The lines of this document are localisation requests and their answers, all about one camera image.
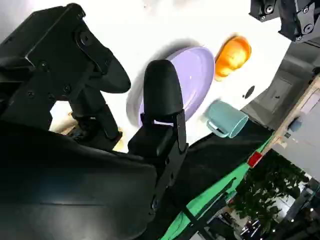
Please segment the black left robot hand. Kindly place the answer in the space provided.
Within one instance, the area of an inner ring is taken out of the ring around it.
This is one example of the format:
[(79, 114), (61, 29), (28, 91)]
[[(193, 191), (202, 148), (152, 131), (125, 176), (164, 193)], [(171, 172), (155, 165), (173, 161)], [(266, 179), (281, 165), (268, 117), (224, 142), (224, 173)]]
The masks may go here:
[(318, 0), (251, 0), (249, 15), (260, 22), (280, 18), (278, 33), (294, 43), (320, 37)]

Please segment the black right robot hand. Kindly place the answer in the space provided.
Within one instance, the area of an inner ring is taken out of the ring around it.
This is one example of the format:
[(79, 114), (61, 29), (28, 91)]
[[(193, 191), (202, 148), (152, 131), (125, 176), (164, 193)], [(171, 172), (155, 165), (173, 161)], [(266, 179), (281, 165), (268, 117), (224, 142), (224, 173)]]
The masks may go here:
[(133, 240), (186, 157), (174, 65), (144, 74), (142, 126), (128, 153), (103, 93), (130, 79), (76, 3), (33, 12), (0, 45), (0, 237)]

